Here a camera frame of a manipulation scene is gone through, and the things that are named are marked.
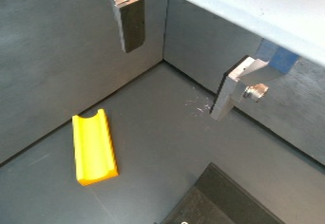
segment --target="yellow foam block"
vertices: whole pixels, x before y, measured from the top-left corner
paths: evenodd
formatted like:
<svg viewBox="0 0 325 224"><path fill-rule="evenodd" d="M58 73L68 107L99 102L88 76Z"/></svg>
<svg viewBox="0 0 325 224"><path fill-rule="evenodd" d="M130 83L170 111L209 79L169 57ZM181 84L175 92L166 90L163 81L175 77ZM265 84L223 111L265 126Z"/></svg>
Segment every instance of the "yellow foam block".
<svg viewBox="0 0 325 224"><path fill-rule="evenodd" d="M72 117L76 179L88 185L118 176L106 112L91 118Z"/></svg>

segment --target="scratch mark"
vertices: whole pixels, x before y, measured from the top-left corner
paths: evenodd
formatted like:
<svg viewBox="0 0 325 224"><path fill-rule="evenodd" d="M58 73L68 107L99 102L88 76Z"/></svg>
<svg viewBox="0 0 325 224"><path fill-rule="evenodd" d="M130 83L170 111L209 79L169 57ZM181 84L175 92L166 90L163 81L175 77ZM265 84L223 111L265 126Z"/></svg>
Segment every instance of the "scratch mark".
<svg viewBox="0 0 325 224"><path fill-rule="evenodd" d="M43 159L46 159L48 156L50 156L50 154L47 154L43 158L40 158L36 161L34 161L28 166L35 165L39 161L42 161Z"/></svg>
<svg viewBox="0 0 325 224"><path fill-rule="evenodd" d="M99 205L100 205L103 211L107 213L108 217L112 219L114 223L121 223L119 221L116 222L116 219L115 219L112 213L110 212L110 210L108 210L107 207L104 206L104 204L103 204L103 202L100 201L100 199L99 199L96 193L95 193L91 189L88 189L88 190L90 190L91 194L94 195L94 197L95 197L95 199L96 199L96 202L99 203Z"/></svg>

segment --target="metal plate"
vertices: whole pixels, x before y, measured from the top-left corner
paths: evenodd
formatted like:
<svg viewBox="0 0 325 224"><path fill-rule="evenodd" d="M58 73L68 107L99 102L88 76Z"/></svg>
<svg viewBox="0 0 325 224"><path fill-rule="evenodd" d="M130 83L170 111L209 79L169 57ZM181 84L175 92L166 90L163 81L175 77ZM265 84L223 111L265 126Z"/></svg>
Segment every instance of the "metal plate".
<svg viewBox="0 0 325 224"><path fill-rule="evenodd" d="M284 224L237 182L210 163L162 224Z"/></svg>

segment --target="gray panel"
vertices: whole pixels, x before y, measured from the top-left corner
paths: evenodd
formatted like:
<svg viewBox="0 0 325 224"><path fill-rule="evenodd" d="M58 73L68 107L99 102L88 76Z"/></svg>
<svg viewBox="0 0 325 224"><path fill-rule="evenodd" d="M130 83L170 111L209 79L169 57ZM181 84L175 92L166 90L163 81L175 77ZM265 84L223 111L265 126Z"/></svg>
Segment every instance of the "gray panel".
<svg viewBox="0 0 325 224"><path fill-rule="evenodd" d="M325 164L325 68L301 59L290 73L266 83L260 103L238 108Z"/></svg>
<svg viewBox="0 0 325 224"><path fill-rule="evenodd" d="M217 123L211 104L155 67L86 113L108 113L121 176L79 185L68 123L0 168L0 223L161 223L213 161L286 224L324 224L324 168L237 111Z"/></svg>
<svg viewBox="0 0 325 224"><path fill-rule="evenodd" d="M262 38L185 0L170 0L163 58L210 91Z"/></svg>
<svg viewBox="0 0 325 224"><path fill-rule="evenodd" d="M0 0L0 162L162 60L166 1L125 54L110 0Z"/></svg>
<svg viewBox="0 0 325 224"><path fill-rule="evenodd" d="M223 73L254 57L261 38L182 0L170 0L165 59L215 92ZM325 164L325 68L301 59L290 73L266 85L260 103L238 108Z"/></svg>

